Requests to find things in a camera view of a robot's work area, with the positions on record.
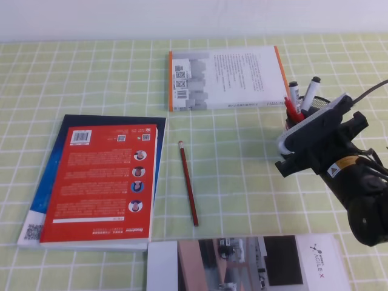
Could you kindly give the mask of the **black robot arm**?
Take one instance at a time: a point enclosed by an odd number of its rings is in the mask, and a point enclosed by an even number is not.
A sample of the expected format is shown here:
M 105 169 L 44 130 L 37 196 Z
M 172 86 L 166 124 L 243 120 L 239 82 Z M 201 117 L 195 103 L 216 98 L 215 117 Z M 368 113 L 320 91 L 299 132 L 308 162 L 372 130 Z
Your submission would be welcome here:
M 284 177 L 312 169 L 346 209 L 355 238 L 372 247 L 387 242 L 387 169 L 373 149 L 353 144 L 368 123 L 360 112 L 343 121 L 352 106 L 343 95 L 307 113 L 279 137 L 275 165 Z

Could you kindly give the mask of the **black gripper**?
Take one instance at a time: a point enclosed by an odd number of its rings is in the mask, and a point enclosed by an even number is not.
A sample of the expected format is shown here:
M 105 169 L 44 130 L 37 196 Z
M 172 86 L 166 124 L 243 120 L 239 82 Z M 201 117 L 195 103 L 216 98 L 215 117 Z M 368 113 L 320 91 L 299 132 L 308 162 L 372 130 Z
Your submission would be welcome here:
M 367 119 L 360 112 L 353 118 L 341 124 L 331 134 L 318 141 L 313 146 L 299 153 L 283 156 L 284 160 L 275 163 L 283 177 L 312 169 L 317 175 L 327 171 L 338 159 L 356 152 L 352 140 L 368 126 Z

